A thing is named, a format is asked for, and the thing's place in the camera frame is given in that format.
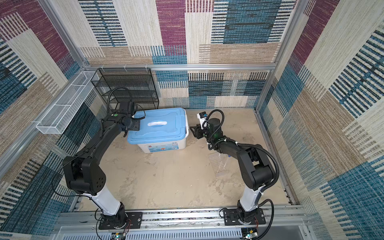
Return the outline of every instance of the white wire basket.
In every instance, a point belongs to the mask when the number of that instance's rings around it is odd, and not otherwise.
[[[91,80],[97,81],[99,76],[93,71],[83,71],[80,73],[43,116],[36,128],[43,134],[63,134],[93,89]]]

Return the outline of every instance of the patterned wall panel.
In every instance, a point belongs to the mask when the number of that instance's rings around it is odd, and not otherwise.
[[[1,155],[79,66],[36,0],[0,5]]]
[[[36,0],[0,0],[0,5],[1,155],[79,66]],[[98,50],[86,47],[89,54]],[[39,133],[32,140],[0,180],[2,238],[49,238],[58,214],[68,211],[72,203],[72,198],[53,194],[51,179],[62,159],[73,155],[98,131],[98,118],[103,115],[103,102],[92,92],[63,135]],[[54,180],[54,188],[72,194],[62,175]]]
[[[253,108],[269,71],[152,71],[159,108]]]
[[[91,65],[272,63],[296,5],[296,0],[51,2]]]
[[[49,236],[59,213],[69,210],[73,197],[53,193],[51,180],[60,194],[74,194],[62,180],[63,171],[55,174],[62,160],[83,148],[99,130],[97,116],[88,105],[97,105],[98,111],[105,108],[95,98],[93,91],[62,135],[39,133],[1,179],[1,231]]]
[[[319,239],[384,238],[383,21],[382,1],[310,0],[260,110]]]

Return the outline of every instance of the black robotic arm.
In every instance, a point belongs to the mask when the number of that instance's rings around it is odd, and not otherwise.
[[[121,102],[119,109],[112,110],[102,119],[101,129],[73,157],[65,157],[63,169],[67,187],[89,197],[102,211],[101,222],[119,229],[127,222],[124,204],[117,201],[105,186],[106,176],[99,167],[100,160],[112,141],[123,131],[138,131],[140,120],[132,116],[137,105]]]
[[[211,114],[214,112],[221,113],[221,121],[217,118],[210,118]],[[209,150],[216,150],[219,153],[228,154],[236,158],[243,181],[246,185],[243,196],[237,203],[236,213],[228,210],[229,214],[224,216],[225,218],[231,218],[232,221],[225,221],[225,223],[227,224],[227,222],[229,222],[230,225],[232,225],[231,222],[236,222],[233,221],[236,219],[241,224],[250,224],[254,218],[257,218],[259,215],[263,216],[262,210],[260,210],[259,207],[266,202],[270,202],[272,205],[272,216],[267,230],[260,236],[257,236],[257,233],[255,232],[246,236],[248,239],[262,238],[271,227],[274,207],[270,199],[265,200],[261,204],[258,204],[258,202],[263,192],[267,188],[273,186],[279,178],[279,166],[277,165],[277,161],[259,144],[241,144],[223,135],[221,126],[224,122],[224,113],[221,110],[215,109],[209,115],[207,115],[206,112],[202,112],[197,114],[197,118],[199,119],[200,124],[190,127],[193,135],[197,139],[205,137],[209,145]],[[276,171],[272,167],[268,157],[272,160]]]

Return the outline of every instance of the vented panel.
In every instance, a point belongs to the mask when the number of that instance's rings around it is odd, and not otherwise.
[[[112,233],[99,233],[102,240],[110,240]],[[95,233],[65,233],[63,240],[99,240]]]
[[[187,229],[163,231],[137,231],[130,232],[126,240],[133,239],[239,239],[242,237],[241,229]]]
[[[111,233],[99,233],[102,240],[110,240]],[[236,239],[242,237],[240,228],[140,230],[128,233],[126,240],[185,240],[185,239]],[[99,240],[96,233],[65,233],[62,240]]]

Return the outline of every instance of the black wire shelf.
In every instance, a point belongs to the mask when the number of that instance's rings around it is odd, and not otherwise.
[[[118,108],[122,101],[132,101],[139,104],[144,110],[157,109],[159,107],[159,97],[156,92],[152,72],[149,68],[99,68],[95,74],[98,81],[92,81],[93,86],[100,93],[105,102],[111,94],[110,108]]]

